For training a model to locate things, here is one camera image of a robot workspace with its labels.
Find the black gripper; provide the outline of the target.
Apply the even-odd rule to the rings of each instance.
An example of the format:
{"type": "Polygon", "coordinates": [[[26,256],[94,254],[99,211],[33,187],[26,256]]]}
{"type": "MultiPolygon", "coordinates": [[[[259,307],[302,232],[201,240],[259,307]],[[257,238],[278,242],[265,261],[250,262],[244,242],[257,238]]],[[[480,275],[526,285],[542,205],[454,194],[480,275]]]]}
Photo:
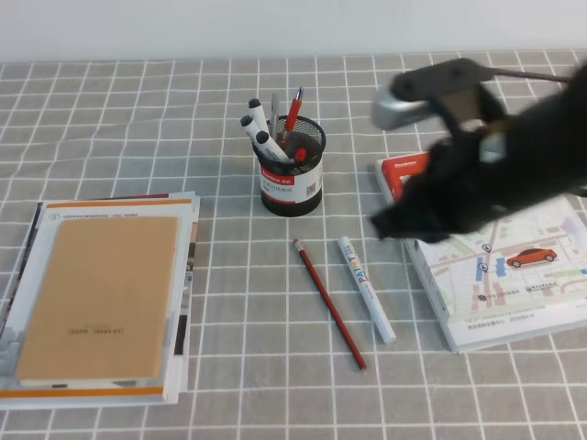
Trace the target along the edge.
{"type": "Polygon", "coordinates": [[[514,206],[491,193],[481,140],[474,133],[437,143],[426,170],[407,181],[396,205],[370,217],[376,236],[435,243],[513,214],[514,206]]]}

